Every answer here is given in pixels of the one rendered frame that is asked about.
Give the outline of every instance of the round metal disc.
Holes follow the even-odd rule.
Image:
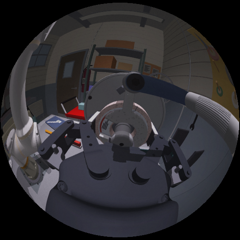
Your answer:
[[[123,78],[126,73],[111,74],[98,81],[89,91],[85,104],[85,119],[101,110],[108,104],[115,101],[124,101],[124,95],[117,92],[117,88],[123,85]],[[134,102],[140,105],[148,114],[156,130],[160,130],[165,119],[165,103],[163,98],[137,93]]]

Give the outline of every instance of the notebook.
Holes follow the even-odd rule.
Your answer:
[[[50,126],[52,129],[57,129],[59,126],[61,126],[65,121],[60,119],[57,116],[54,116],[52,118],[50,118],[49,120],[47,120],[45,123]]]

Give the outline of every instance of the door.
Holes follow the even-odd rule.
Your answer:
[[[58,113],[64,114],[61,106],[61,102],[68,100],[74,96],[80,100],[81,89],[81,76],[84,68],[84,63],[86,59],[87,50],[82,50],[77,53],[68,54],[62,56],[60,59],[60,65],[58,67],[58,77],[57,77],[57,108]],[[63,106],[66,112],[70,112],[78,103],[76,99],[73,99]]]

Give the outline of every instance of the brown box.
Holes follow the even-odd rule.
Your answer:
[[[94,67],[116,68],[116,59],[114,56],[96,56]]]
[[[119,62],[117,69],[131,71],[132,70],[132,64],[125,63],[125,62]]]
[[[122,40],[107,40],[105,47],[122,47],[122,48],[134,48],[135,42],[122,41]]]

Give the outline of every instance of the shelf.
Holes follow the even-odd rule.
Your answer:
[[[116,68],[89,68],[92,71],[95,72],[103,72],[103,73],[129,73],[130,71],[126,70],[121,70],[121,69],[116,69]]]
[[[95,50],[100,55],[118,55],[137,59],[141,59],[143,55],[142,51],[121,47],[96,47]]]

